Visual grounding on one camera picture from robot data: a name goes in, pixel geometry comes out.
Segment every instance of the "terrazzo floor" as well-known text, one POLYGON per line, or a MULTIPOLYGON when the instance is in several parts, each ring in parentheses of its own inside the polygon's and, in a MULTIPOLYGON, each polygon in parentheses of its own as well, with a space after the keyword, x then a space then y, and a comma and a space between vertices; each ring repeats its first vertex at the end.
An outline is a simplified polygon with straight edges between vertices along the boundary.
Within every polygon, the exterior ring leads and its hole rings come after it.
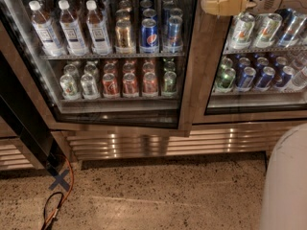
MULTIPOLYGON (((258 229, 264 154, 235 153, 74 164, 73 191, 52 229, 258 229)), ((70 183, 69 174, 64 179, 70 183)), ((1 229, 40 229, 55 179, 0 172, 1 229)))

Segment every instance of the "bottle label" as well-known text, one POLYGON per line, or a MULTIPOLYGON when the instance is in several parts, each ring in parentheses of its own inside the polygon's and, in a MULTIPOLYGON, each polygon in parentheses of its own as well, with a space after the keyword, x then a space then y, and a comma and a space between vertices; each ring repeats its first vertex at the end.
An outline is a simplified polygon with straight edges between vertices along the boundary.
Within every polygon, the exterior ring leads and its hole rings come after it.
POLYGON ((33 26, 43 44, 48 50, 57 50, 62 47, 61 37, 56 22, 49 19, 46 23, 36 24, 33 26))
POLYGON ((105 20, 98 24, 90 24, 87 22, 87 27, 88 27, 90 36, 92 38, 94 47, 97 50, 100 50, 100 51, 106 50, 107 52, 109 48, 111 47, 111 45, 110 45, 108 34, 107 34, 105 20))
POLYGON ((69 47, 72 50, 80 50, 86 48, 85 38, 81 30, 79 19, 72 23, 60 22, 60 25, 64 30, 69 47))

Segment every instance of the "black cable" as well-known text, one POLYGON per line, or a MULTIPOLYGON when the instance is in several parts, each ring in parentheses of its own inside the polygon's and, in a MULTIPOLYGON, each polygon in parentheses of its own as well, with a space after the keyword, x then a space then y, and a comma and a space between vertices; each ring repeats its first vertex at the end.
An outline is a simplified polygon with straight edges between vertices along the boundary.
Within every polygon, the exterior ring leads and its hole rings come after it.
POLYGON ((51 194, 51 195, 48 197, 48 199, 47 199, 47 201, 46 201, 46 203, 45 203, 45 207, 44 207, 44 213, 43 213, 43 216, 44 216, 44 224, 42 225, 41 230, 51 230, 51 229, 52 229, 52 226, 53 226, 53 224, 54 224, 54 220, 55 220, 56 217, 57 217, 57 214, 58 214, 58 211, 59 211, 59 208, 60 208, 60 204, 61 204, 63 198, 64 198, 64 194, 63 194, 62 192, 55 192, 55 193, 51 194), (46 219, 46 218, 47 218, 48 216, 46 216, 46 208, 47 208, 47 205, 48 205, 48 202, 50 201, 50 199, 51 199, 53 196, 56 196, 56 195, 60 195, 60 200, 59 200, 58 206, 57 206, 57 208, 56 208, 56 212, 55 212, 54 215, 52 216, 52 219, 51 219, 50 224, 47 226, 47 222, 46 222, 47 219, 46 219))

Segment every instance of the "speckled floor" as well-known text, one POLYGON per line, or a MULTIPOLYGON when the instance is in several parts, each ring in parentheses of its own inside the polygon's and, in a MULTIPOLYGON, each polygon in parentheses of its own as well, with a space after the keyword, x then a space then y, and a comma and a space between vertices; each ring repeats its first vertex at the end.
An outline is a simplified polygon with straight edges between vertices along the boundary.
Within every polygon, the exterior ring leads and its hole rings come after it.
MULTIPOLYGON (((84 162, 53 229, 258 229, 263 153, 84 162)), ((0 172, 1 229, 40 229, 45 171, 0 172)))

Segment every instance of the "electrical cord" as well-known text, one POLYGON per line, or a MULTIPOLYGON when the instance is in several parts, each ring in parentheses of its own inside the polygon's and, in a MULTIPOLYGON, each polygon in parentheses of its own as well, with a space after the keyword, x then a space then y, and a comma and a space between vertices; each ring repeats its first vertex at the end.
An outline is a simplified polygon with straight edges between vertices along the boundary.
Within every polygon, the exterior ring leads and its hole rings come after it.
POLYGON ((68 190, 68 192, 67 192, 66 195, 64 195, 64 193, 62 193, 62 192, 55 192, 55 193, 51 194, 51 195, 48 197, 48 199, 47 199, 47 201, 46 201, 46 203, 45 203, 45 207, 44 207, 44 213, 43 213, 43 215, 44 215, 44 223, 43 223, 43 225, 42 225, 42 227, 41 227, 41 230, 51 230, 51 229, 52 229, 52 226, 53 226, 54 221, 55 221, 55 219, 56 219, 56 217, 57 217, 57 214, 58 214, 58 211, 59 211, 60 207, 63 205, 63 203, 64 203, 65 200, 69 197, 71 191, 73 190, 73 185, 74 185, 74 173, 73 173, 73 169, 71 168, 71 165, 70 165, 68 159, 67 159, 66 157, 64 157, 64 156, 62 156, 62 157, 66 160, 66 164, 67 164, 67 166, 68 166, 68 168, 69 168, 69 174, 70 174, 70 187, 69 187, 69 190, 68 190), (50 199, 51 199, 53 196, 56 196, 56 195, 60 195, 59 204, 58 204, 57 208, 54 209, 54 210, 52 211, 52 213, 51 213, 51 214, 48 216, 48 218, 47 218, 47 216, 46 216, 46 207, 47 207, 48 202, 50 201, 50 199))

